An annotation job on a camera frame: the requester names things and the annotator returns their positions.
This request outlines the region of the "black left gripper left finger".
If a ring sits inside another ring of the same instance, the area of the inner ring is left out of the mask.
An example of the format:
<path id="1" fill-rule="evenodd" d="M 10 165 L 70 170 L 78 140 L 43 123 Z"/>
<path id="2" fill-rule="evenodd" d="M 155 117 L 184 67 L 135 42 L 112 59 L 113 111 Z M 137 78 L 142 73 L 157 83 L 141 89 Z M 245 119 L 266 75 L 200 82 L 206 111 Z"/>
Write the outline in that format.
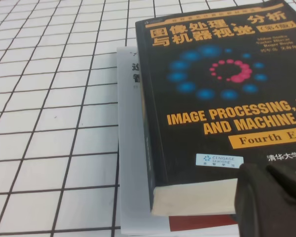
<path id="1" fill-rule="evenodd" d="M 234 201 L 239 235 L 296 237 L 296 196 L 287 193 L 266 167 L 239 168 Z"/>

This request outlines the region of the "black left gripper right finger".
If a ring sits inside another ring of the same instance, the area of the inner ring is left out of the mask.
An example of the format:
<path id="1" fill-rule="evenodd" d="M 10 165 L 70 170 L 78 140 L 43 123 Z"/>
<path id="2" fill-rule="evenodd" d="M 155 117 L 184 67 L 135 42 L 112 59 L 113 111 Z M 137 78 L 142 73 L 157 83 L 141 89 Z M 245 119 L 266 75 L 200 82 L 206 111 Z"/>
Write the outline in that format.
<path id="1" fill-rule="evenodd" d="M 296 196 L 296 172 L 279 164 L 270 164 L 266 170 L 290 195 Z"/>

